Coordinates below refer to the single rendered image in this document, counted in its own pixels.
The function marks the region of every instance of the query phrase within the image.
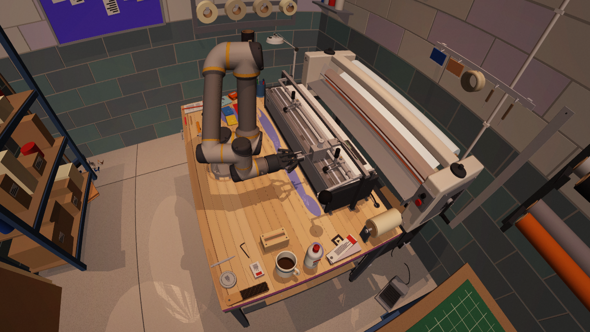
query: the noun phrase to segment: coffee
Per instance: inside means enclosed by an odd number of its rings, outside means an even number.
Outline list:
[[[278,267],[283,270],[290,270],[295,266],[295,262],[289,257],[280,258],[277,262]]]

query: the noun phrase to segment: blue shelf frame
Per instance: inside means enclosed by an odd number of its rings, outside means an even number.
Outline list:
[[[18,73],[22,76],[22,78],[27,83],[29,89],[32,90],[31,95],[25,101],[23,106],[17,111],[14,117],[8,122],[4,130],[0,133],[0,147],[3,147],[8,139],[17,128],[18,124],[22,120],[22,118],[27,114],[28,109],[33,105],[35,100],[39,101],[39,104],[49,116],[49,119],[53,122],[57,130],[59,131],[60,135],[64,138],[61,142],[60,149],[58,150],[58,154],[53,162],[53,165],[50,170],[50,176],[47,180],[45,185],[45,189],[43,191],[43,195],[41,196],[41,202],[39,204],[39,209],[37,210],[37,214],[35,215],[35,220],[33,221],[33,225],[29,225],[28,223],[24,222],[22,219],[14,215],[10,212],[6,207],[0,205],[0,220],[9,224],[10,226],[14,227],[16,230],[30,238],[31,240],[35,241],[40,246],[44,247],[46,250],[49,250],[51,253],[55,254],[59,258],[63,259],[64,261],[68,262],[69,264],[75,266],[77,269],[81,271],[86,271],[86,264],[81,261],[81,253],[82,253],[82,240],[84,235],[84,223],[86,221],[86,205],[88,205],[88,194],[90,191],[90,184],[93,180],[96,180],[97,176],[96,173],[92,170],[88,162],[86,161],[85,156],[80,152],[76,144],[72,141],[70,134],[66,131],[64,126],[61,124],[59,118],[49,105],[49,102],[39,89],[39,86],[33,80],[31,73],[23,63],[21,57],[18,55],[16,49],[8,39],[8,36],[4,32],[4,29],[0,26],[0,44],[2,44],[6,53],[8,53],[8,57],[12,60],[13,65],[18,70]],[[53,182],[55,180],[55,176],[57,174],[57,170],[60,166],[60,161],[64,156],[65,148],[70,147],[74,156],[76,158],[72,161],[74,165],[83,165],[84,169],[88,171],[88,179],[86,181],[86,190],[84,191],[84,198],[82,200],[82,207],[80,209],[80,227],[78,229],[78,236],[77,236],[77,245],[76,245],[76,252],[73,253],[74,255],[68,253],[50,239],[45,237],[40,233],[41,230],[41,223],[43,221],[43,216],[45,215],[45,210],[47,209],[47,203],[49,202],[49,196],[51,194],[51,188],[53,187]]]

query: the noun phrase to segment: coffee mug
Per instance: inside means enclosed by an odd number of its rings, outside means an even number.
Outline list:
[[[281,251],[274,260],[278,276],[289,278],[292,275],[300,275],[297,266],[297,257],[290,251]]]

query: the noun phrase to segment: white mug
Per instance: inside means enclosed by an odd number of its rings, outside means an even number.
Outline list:
[[[278,265],[278,260],[281,258],[289,258],[289,259],[291,259],[291,261],[293,261],[295,263],[295,265],[293,265],[293,267],[290,269],[283,269]],[[292,275],[300,275],[301,274],[301,272],[299,272],[299,269],[297,269],[297,257],[295,256],[294,253],[292,253],[290,251],[281,251],[277,255],[277,258],[274,260],[274,263],[276,266],[278,276],[280,276],[282,278],[289,278]]]

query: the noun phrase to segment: bulletin board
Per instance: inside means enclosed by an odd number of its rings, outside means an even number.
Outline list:
[[[40,0],[60,44],[163,24],[160,0]]]

